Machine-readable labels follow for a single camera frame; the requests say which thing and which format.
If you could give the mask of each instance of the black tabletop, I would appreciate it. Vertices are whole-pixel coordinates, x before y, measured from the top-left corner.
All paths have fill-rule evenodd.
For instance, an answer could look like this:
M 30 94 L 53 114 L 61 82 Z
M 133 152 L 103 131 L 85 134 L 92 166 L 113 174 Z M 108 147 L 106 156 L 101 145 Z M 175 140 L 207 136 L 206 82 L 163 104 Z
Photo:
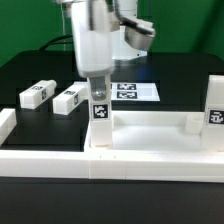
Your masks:
M 114 82 L 155 82 L 160 102 L 113 102 L 114 110 L 203 111 L 209 74 L 224 62 L 208 54 L 152 54 L 146 64 L 116 67 Z M 2 149 L 82 151 L 88 102 L 54 115 L 52 99 L 36 110 L 18 94 L 40 80 L 55 97 L 82 80 L 73 52 L 22 52 L 0 68 L 0 110 L 16 108 L 17 126 Z M 224 185 L 158 181 L 0 178 L 0 223 L 223 223 Z

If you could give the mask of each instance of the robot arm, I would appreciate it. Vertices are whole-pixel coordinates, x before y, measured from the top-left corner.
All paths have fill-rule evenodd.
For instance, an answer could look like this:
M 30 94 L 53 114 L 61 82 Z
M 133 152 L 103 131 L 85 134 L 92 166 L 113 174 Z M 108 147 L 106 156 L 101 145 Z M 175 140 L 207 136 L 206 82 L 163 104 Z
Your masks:
M 112 49 L 106 1 L 57 1 L 72 2 L 71 20 L 77 68 L 79 75 L 88 81 L 91 147 L 108 148 L 112 145 L 110 85 Z M 148 49 L 155 34 L 152 24 L 121 16 L 118 2 L 115 1 L 114 4 L 118 20 L 127 27 L 125 40 L 134 48 Z

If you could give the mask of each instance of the white rectangular block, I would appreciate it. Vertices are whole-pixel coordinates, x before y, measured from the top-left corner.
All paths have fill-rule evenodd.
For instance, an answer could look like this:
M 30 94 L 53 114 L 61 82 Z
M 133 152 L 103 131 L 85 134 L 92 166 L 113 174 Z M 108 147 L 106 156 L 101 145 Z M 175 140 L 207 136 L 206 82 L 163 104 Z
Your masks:
M 57 84 L 54 80 L 40 81 L 19 94 L 21 108 L 35 109 L 53 96 Z
M 74 84 L 53 99 L 53 111 L 55 114 L 68 115 L 86 96 L 86 85 Z
M 224 76 L 209 77 L 201 147 L 224 152 Z
M 3 109 L 0 113 L 0 146 L 16 126 L 15 109 Z
M 88 153 L 90 179 L 125 179 L 125 158 L 105 149 L 92 149 Z

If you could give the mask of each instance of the white block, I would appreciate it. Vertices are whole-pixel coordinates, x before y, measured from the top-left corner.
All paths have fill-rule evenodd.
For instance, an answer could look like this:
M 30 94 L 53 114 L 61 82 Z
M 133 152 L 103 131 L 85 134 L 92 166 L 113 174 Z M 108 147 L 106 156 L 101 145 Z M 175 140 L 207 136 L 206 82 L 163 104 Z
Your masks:
M 89 150 L 90 179 L 125 179 L 126 161 L 111 150 Z
M 91 147 L 110 148 L 112 145 L 112 113 L 110 76 L 105 77 L 107 96 L 105 100 L 95 101 L 89 93 L 89 117 Z
M 68 115 L 87 97 L 86 84 L 74 83 L 68 89 L 53 99 L 55 114 Z
M 224 152 L 224 76 L 209 77 L 201 147 Z
M 3 109 L 0 113 L 0 146 L 16 126 L 15 109 Z
M 19 94 L 21 108 L 35 109 L 49 99 L 57 84 L 54 80 L 40 81 Z
M 0 176 L 89 178 L 88 154 L 58 151 L 0 151 Z

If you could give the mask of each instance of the green wall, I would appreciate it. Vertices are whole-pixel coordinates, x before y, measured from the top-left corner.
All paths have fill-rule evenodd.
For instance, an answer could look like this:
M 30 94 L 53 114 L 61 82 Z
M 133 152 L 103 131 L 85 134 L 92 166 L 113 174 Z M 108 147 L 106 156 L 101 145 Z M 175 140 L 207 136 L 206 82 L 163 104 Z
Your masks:
M 152 52 L 207 52 L 224 59 L 223 0 L 139 0 L 138 16 L 156 28 Z M 0 1 L 0 66 L 60 35 L 61 8 L 51 0 Z

